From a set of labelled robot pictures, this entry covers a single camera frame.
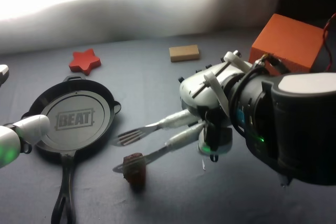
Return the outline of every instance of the table surface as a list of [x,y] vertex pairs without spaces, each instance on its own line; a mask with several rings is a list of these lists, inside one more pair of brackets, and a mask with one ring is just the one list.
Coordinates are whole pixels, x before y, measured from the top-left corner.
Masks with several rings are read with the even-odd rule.
[[[113,136],[181,109],[178,77],[217,64],[228,50],[244,59],[260,29],[115,42],[2,56],[10,76],[0,89],[0,125],[20,119],[35,99],[71,75],[73,51],[93,48],[102,66],[87,79],[105,85],[122,104]],[[198,44],[201,59],[171,63],[169,47]],[[281,188],[277,174],[255,158],[234,132],[232,150],[218,163],[196,143],[150,164],[146,189],[135,194],[112,168],[134,152],[148,154],[181,131],[158,131],[127,147],[110,144],[78,163],[73,182],[77,223],[335,223],[336,187],[294,180]],[[34,150],[0,170],[0,222],[50,223],[62,168]]]

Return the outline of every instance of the star-shaped object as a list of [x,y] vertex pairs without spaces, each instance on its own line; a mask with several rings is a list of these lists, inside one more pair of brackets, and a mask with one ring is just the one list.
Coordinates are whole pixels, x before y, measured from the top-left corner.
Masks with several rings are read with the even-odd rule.
[[85,52],[73,52],[72,55],[74,59],[69,64],[72,72],[83,72],[88,76],[93,68],[101,65],[100,59],[95,55],[92,48]]

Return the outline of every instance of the beat logo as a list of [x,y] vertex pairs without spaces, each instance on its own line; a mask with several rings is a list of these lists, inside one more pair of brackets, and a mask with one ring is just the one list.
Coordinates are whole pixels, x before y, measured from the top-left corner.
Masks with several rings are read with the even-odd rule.
[[59,112],[56,116],[56,131],[93,126],[93,108]]

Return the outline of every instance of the cast iron skillet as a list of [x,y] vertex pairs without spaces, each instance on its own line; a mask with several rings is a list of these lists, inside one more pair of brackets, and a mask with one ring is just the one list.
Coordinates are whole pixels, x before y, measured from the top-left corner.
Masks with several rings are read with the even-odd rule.
[[68,224],[76,222],[71,192],[75,153],[104,137],[120,109],[106,87],[77,75],[45,91],[22,116],[48,116],[50,130],[37,147],[61,156],[63,178],[51,224],[60,223],[64,205]]

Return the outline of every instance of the round metal plate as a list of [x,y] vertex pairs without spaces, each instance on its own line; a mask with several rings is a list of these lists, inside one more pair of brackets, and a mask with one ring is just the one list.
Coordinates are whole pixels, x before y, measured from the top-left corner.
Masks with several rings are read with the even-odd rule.
[[48,151],[74,151],[93,143],[105,131],[111,112],[107,101],[90,91],[65,94],[43,111],[50,120],[50,130],[42,137],[40,148]]

